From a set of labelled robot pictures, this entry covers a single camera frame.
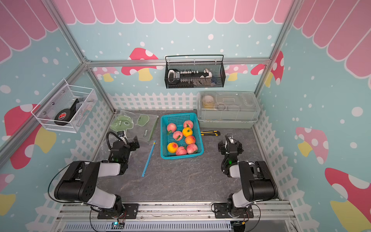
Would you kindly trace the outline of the orange-pink peach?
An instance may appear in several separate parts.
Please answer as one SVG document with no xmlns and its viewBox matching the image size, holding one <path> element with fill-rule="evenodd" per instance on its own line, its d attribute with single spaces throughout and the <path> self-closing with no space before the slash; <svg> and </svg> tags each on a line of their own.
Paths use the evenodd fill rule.
<svg viewBox="0 0 371 232">
<path fill-rule="evenodd" d="M 196 143 L 196 138 L 193 135 L 190 135 L 185 138 L 185 143 L 187 145 L 195 144 Z"/>
</svg>

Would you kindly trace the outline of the clear green zip-top bag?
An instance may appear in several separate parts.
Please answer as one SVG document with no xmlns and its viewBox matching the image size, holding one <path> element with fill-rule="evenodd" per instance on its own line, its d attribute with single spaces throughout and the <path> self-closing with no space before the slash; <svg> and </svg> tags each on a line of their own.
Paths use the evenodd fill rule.
<svg viewBox="0 0 371 232">
<path fill-rule="evenodd" d="M 158 120 L 157 115 L 118 110 L 110 124 L 110 130 L 116 133 L 123 131 L 128 139 L 137 136 L 139 140 L 151 141 Z"/>
</svg>

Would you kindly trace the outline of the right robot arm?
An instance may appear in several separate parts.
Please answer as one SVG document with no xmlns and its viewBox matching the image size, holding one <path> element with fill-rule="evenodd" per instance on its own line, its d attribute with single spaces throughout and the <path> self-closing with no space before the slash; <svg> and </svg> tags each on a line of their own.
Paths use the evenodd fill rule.
<svg viewBox="0 0 371 232">
<path fill-rule="evenodd" d="M 225 134 L 225 141 L 218 143 L 218 150 L 224 156 L 221 171 L 229 178 L 238 178 L 242 189 L 229 195 L 225 203 L 213 203 L 211 210 L 216 218 L 254 217 L 252 205 L 278 197 L 278 188 L 265 161 L 239 161 L 243 153 L 242 143 Z"/>
</svg>

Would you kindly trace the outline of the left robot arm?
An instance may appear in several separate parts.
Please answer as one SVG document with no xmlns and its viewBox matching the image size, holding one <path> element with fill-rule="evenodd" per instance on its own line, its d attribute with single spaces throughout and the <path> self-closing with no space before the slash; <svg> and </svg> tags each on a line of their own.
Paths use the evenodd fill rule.
<svg viewBox="0 0 371 232">
<path fill-rule="evenodd" d="M 73 161 L 65 166 L 63 176 L 49 198 L 61 204 L 82 203 L 97 212 L 98 219 L 135 219 L 138 204 L 124 204 L 121 196 L 97 187 L 101 177 L 122 176 L 128 169 L 130 154 L 140 148 L 137 136 L 129 140 L 123 131 L 106 134 L 109 157 L 102 161 Z"/>
</svg>

